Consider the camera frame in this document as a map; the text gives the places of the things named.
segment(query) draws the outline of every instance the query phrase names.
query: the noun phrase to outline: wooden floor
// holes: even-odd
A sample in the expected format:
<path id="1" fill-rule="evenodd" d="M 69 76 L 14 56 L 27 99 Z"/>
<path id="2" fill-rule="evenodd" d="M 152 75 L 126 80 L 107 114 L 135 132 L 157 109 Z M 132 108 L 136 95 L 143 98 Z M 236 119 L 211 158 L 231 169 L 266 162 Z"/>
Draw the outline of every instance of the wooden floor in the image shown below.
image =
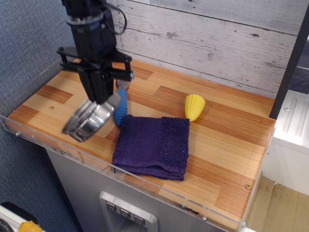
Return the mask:
<path id="1" fill-rule="evenodd" d="M 308 232 L 309 196 L 262 177 L 247 225 L 256 232 Z"/>

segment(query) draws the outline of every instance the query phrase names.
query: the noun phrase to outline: blue plastic object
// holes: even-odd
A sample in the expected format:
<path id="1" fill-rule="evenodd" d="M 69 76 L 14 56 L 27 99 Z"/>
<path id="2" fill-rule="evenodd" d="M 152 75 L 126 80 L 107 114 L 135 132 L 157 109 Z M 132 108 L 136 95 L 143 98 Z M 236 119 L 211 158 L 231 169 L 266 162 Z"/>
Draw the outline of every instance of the blue plastic object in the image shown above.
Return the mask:
<path id="1" fill-rule="evenodd" d="M 121 126 L 122 120 L 124 119 L 125 116 L 127 116 L 127 93 L 126 90 L 121 88 L 120 90 L 117 91 L 117 93 L 120 95 L 120 103 L 117 107 L 117 109 L 114 111 L 114 121 L 117 126 Z"/>

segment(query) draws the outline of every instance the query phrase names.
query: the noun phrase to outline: yellow plastic object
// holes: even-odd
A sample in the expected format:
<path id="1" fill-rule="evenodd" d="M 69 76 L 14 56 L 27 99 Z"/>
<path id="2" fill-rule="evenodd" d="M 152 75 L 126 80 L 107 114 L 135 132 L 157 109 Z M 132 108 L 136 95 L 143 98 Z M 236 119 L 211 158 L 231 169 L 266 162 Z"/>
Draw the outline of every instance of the yellow plastic object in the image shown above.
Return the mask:
<path id="1" fill-rule="evenodd" d="M 205 100 L 197 95 L 190 94 L 185 98 L 184 112 L 185 117 L 190 119 L 190 122 L 193 122 L 198 118 L 202 113 L 205 106 Z"/>
<path id="2" fill-rule="evenodd" d="M 18 232 L 43 232 L 43 230 L 33 221 L 25 221 L 20 224 Z"/>

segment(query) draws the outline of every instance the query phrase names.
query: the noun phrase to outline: bamboo cutting board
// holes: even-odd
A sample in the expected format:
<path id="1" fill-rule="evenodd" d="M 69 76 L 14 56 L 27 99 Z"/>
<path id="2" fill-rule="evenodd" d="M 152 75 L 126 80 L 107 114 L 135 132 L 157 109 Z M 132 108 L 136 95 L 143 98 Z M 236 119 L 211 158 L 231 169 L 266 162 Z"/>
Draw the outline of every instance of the bamboo cutting board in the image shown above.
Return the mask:
<path id="1" fill-rule="evenodd" d="M 187 95 L 198 94 L 206 101 L 202 114 L 190 126 L 185 180 L 143 176 L 158 186 L 145 188 L 197 217 L 207 216 L 209 222 L 236 231 L 275 125 L 275 120 L 268 118 L 273 100 L 140 61 L 133 61 L 131 66 L 136 79 L 127 90 L 129 114 L 185 117 Z M 124 68 L 117 63 L 114 67 Z M 7 124 L 25 137 L 43 141 L 76 159 L 93 165 L 99 165 L 96 158 L 111 163 L 120 132 L 113 119 L 83 143 L 61 133 L 85 99 L 78 74 L 62 71 L 9 116 L 19 124 L 10 120 Z"/>

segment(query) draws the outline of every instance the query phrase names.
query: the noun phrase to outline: purple towel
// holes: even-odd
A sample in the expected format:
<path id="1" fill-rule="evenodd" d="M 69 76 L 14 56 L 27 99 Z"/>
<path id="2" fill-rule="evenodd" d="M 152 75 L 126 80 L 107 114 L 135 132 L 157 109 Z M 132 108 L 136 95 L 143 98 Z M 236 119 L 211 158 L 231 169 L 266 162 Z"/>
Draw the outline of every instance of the purple towel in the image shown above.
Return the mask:
<path id="1" fill-rule="evenodd" d="M 189 128 L 189 119 L 127 115 L 112 163 L 134 174 L 184 180 Z"/>

